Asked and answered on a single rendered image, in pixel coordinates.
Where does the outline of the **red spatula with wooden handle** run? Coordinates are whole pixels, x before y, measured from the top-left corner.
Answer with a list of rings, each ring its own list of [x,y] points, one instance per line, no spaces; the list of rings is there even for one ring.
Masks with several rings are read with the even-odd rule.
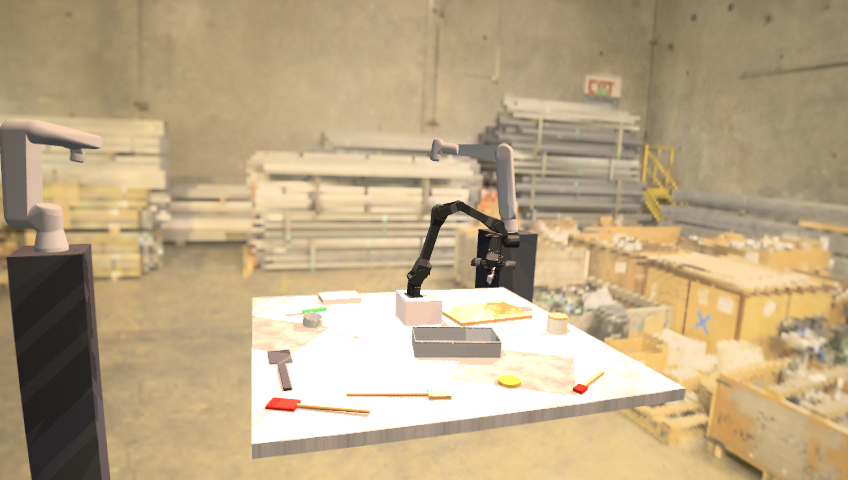
[[[294,412],[297,408],[314,409],[314,410],[327,410],[327,411],[341,411],[341,412],[354,412],[354,413],[367,413],[367,414],[371,413],[371,409],[365,409],[365,408],[351,408],[351,407],[301,404],[301,400],[299,400],[299,399],[272,398],[270,400],[270,402],[268,402],[267,405],[266,405],[266,409],[286,410],[286,411],[291,411],[291,412]]]

